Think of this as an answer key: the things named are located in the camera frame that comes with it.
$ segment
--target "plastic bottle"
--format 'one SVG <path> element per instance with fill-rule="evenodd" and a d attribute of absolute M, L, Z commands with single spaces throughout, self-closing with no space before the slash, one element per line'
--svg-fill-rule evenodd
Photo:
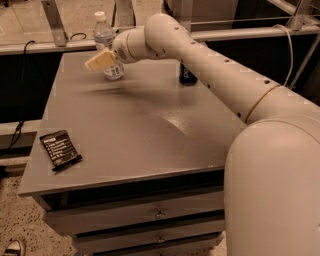
<path fill-rule="evenodd" d="M 116 35 L 112 27 L 107 23 L 105 12 L 96 12 L 94 16 L 97 23 L 93 30 L 93 38 L 97 50 L 101 51 L 104 48 L 111 49 L 112 42 Z M 124 68 L 122 63 L 117 62 L 116 65 L 104 69 L 103 73 L 106 78 L 116 80 L 123 76 Z"/>

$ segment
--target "drawer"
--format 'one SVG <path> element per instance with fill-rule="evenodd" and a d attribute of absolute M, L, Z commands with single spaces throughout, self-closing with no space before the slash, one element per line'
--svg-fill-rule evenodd
<path fill-rule="evenodd" d="M 224 215 L 205 214 L 197 218 L 162 221 L 152 226 L 130 227 L 74 239 L 74 246 L 83 254 L 115 251 L 142 245 L 167 243 L 186 237 L 222 232 Z"/>
<path fill-rule="evenodd" d="M 217 186 L 161 197 L 49 212 L 44 220 L 62 235 L 76 235 L 220 209 L 224 209 L 224 195 L 222 186 Z"/>
<path fill-rule="evenodd" d="M 210 250 L 219 244 L 218 234 L 204 235 L 170 241 L 168 243 L 146 245 L 112 252 L 94 253 L 93 256 L 173 256 L 182 253 L 196 253 L 200 250 Z"/>

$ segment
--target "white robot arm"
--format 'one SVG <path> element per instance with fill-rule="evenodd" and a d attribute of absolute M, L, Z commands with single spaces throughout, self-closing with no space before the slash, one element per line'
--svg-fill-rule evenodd
<path fill-rule="evenodd" d="M 320 108 L 194 41 L 175 19 L 149 18 L 114 41 L 119 61 L 174 58 L 243 122 L 226 159 L 228 256 L 320 255 Z"/>

